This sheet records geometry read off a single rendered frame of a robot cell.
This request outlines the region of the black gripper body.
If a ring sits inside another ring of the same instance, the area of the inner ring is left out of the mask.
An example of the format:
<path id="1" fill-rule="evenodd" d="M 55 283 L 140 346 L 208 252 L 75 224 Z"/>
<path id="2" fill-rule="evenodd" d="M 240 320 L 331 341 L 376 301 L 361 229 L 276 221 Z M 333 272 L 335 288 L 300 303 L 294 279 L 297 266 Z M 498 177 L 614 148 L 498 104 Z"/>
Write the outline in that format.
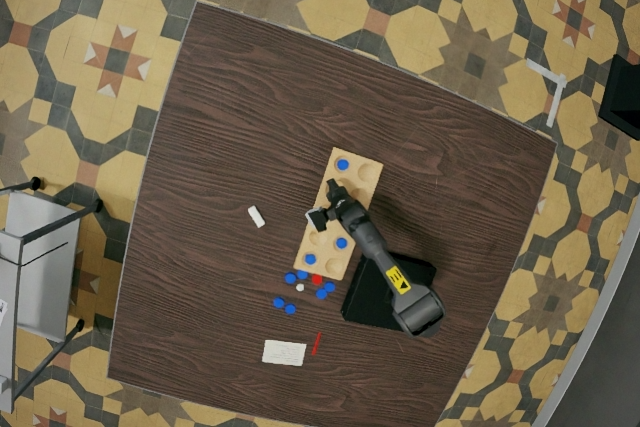
<path id="1" fill-rule="evenodd" d="M 335 181 L 334 178 L 326 181 L 328 186 L 329 186 L 329 193 L 330 193 L 330 202 L 331 202 L 331 206 L 330 207 L 334 207 L 334 211 L 335 211 L 335 205 L 336 203 L 341 200 L 342 198 L 351 198 L 352 197 L 345 191 L 343 190 Z M 328 207 L 328 209 L 330 208 Z"/>

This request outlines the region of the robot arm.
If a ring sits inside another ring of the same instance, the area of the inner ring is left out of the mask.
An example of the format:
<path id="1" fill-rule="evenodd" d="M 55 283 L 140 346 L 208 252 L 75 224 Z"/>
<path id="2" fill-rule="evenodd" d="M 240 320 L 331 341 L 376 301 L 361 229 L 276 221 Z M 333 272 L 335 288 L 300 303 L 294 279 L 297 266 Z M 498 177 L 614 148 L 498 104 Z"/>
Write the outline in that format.
<path id="1" fill-rule="evenodd" d="M 429 339 L 439 332 L 441 321 L 447 315 L 444 303 L 433 288 L 413 282 L 386 251 L 387 241 L 359 200 L 342 198 L 336 203 L 335 211 L 333 206 L 329 209 L 320 206 L 305 215 L 318 233 L 327 230 L 327 221 L 337 219 L 364 256 L 375 260 L 390 286 L 383 301 L 392 305 L 393 316 L 408 337 Z"/>

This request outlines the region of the white paper sheet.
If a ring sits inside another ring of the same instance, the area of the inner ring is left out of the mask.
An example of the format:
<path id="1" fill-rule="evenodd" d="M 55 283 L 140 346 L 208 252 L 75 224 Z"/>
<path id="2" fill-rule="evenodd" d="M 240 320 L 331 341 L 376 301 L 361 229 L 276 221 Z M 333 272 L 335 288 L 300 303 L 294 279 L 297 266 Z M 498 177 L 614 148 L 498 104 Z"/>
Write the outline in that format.
<path id="1" fill-rule="evenodd" d="M 302 366 L 306 344 L 266 340 L 262 362 Z"/>

